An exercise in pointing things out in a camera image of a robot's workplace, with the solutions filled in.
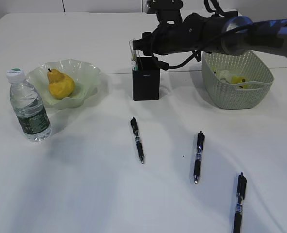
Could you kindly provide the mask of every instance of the green label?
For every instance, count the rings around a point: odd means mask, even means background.
[[[44,107],[35,116],[29,118],[20,118],[20,117],[17,118],[21,124],[22,130],[26,134],[40,133],[45,129],[47,129],[47,127],[49,127],[50,125],[50,121],[48,120]]]

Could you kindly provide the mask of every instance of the water bottle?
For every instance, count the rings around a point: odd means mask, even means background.
[[[51,125],[36,88],[26,81],[21,69],[9,70],[7,78],[11,84],[11,104],[26,137],[33,142],[48,138]]]

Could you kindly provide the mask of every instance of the black pen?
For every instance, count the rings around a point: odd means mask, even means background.
[[[137,144],[139,159],[142,163],[144,163],[144,153],[143,153],[143,149],[142,149],[141,138],[140,138],[140,134],[139,134],[139,128],[138,128],[137,120],[133,117],[133,119],[130,121],[130,124],[133,128],[133,133],[135,135],[135,143]]]
[[[238,177],[237,184],[237,205],[234,218],[233,233],[240,233],[241,220],[242,220],[242,204],[245,200],[247,179],[241,173]]]
[[[198,180],[200,179],[204,141],[205,141],[205,135],[200,131],[197,136],[196,158],[195,158],[195,165],[194,165],[194,183],[197,183]]]

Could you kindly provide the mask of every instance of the glass bowl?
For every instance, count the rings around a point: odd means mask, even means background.
[[[56,99],[48,91],[48,69],[57,69],[75,81],[75,89],[69,97]],[[56,109],[76,108],[100,85],[100,70],[88,62],[74,59],[47,62],[27,74],[29,81],[38,90],[44,104]]]

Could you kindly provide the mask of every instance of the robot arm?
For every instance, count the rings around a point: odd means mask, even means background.
[[[200,51],[238,56],[246,50],[255,50],[287,57],[287,19],[252,23],[237,12],[223,12],[215,0],[212,2],[217,9],[215,15],[205,18],[192,13],[182,21],[181,0],[148,1],[148,13],[157,14],[159,25],[153,33],[145,32],[142,39],[134,41],[134,49],[146,56],[192,51],[192,58],[198,61]],[[162,69],[179,67],[157,63]]]

